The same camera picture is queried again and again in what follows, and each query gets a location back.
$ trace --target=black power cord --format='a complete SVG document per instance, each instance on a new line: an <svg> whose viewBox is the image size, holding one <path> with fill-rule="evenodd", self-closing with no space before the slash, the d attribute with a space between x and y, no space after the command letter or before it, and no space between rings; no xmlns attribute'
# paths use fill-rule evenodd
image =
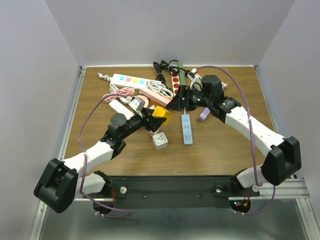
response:
<svg viewBox="0 0 320 240"><path fill-rule="evenodd" d="M156 61L153 62L153 67L157 73L157 76L156 76L156 80L160 81L163 85L165 85L165 87L167 89L169 89L171 92L172 92L172 89L170 87L167 86L166 84L166 78L162 72L162 70L168 70L169 71L169 74L173 77L176 77L178 76L180 70L184 71L185 72L185 75L188 74L188 70L184 70L183 68L181 67L178 67L178 66L172 66L170 65L172 62L179 62L178 60L171 60L169 61L169 63L167 63L166 61L164 60L161 60L160 64Z"/></svg>

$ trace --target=white wall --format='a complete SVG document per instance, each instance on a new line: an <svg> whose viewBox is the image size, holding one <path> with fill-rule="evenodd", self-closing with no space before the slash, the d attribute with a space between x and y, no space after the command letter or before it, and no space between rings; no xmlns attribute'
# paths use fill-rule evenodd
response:
<svg viewBox="0 0 320 240"><path fill-rule="evenodd" d="M294 0L46 0L84 66L258 64Z"/></svg>
<svg viewBox="0 0 320 240"><path fill-rule="evenodd" d="M33 190L58 155L78 64L43 0L1 1L0 29L0 238L26 240L39 202Z"/></svg>
<svg viewBox="0 0 320 240"><path fill-rule="evenodd" d="M296 0L259 67L258 77L281 134L301 145L302 169L320 222L320 1Z"/></svg>

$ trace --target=white cord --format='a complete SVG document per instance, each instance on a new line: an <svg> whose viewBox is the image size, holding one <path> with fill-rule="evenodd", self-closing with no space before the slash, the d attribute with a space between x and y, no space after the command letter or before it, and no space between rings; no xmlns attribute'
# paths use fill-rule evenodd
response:
<svg viewBox="0 0 320 240"><path fill-rule="evenodd" d="M110 93L115 93L115 92L119 91L119 88L117 88L117 86L114 85L113 83L110 83L109 91L110 91ZM123 102L123 104L129 104L132 101L132 97L131 96L127 96L126 98L121 96L121 97L119 97L119 99L120 99L121 102Z"/></svg>
<svg viewBox="0 0 320 240"><path fill-rule="evenodd" d="M110 82L111 79L112 79L111 76L109 76L109 75L104 75L103 73L98 73L98 76L99 76L100 79L104 79L104 80L106 80L106 81L108 81L108 82Z"/></svg>
<svg viewBox="0 0 320 240"><path fill-rule="evenodd" d="M158 83L155 80L147 81L145 83L145 86L148 89L156 92L157 94L160 94L163 97L166 97L166 98L173 98L174 97L174 94L170 90L168 90L164 84Z"/></svg>

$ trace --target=black cable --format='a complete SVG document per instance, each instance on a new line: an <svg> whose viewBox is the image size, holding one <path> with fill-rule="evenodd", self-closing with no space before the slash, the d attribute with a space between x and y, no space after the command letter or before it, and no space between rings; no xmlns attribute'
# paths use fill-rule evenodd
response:
<svg viewBox="0 0 320 240"><path fill-rule="evenodd" d="M156 80L158 80L158 81L160 81L162 84L164 84L165 86L167 86L166 85L166 79L165 79L165 76L164 76L164 74L162 73L162 67L161 67L161 65L159 64L159 63L157 63L156 61L154 61L153 62L153 67L154 67L154 69L155 69L155 71L156 71L156 74L157 74L157 76L156 76Z"/></svg>
<svg viewBox="0 0 320 240"><path fill-rule="evenodd" d="M187 71L184 70L182 67L170 65L172 62L179 62L179 61L171 60L169 61L169 63L167 63L165 60L161 60L160 66L162 69L168 70L169 74L173 77L176 77L179 74L180 70L184 71L185 74L187 74Z"/></svg>
<svg viewBox="0 0 320 240"><path fill-rule="evenodd" d="M194 85L198 85L200 87L200 90L202 90L202 86L198 83L198 82L194 82L192 85L192 88L196 90L196 88L194 87Z"/></svg>

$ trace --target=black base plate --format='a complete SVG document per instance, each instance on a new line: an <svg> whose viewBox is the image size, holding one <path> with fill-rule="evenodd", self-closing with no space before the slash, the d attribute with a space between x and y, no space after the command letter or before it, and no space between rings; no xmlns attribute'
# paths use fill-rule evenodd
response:
<svg viewBox="0 0 320 240"><path fill-rule="evenodd" d="M115 207L120 209L160 208L229 208L229 197L244 197L248 190L252 197L259 192L252 188L239 189L225 176L110 176L115 189ZM126 193L120 193L125 187Z"/></svg>

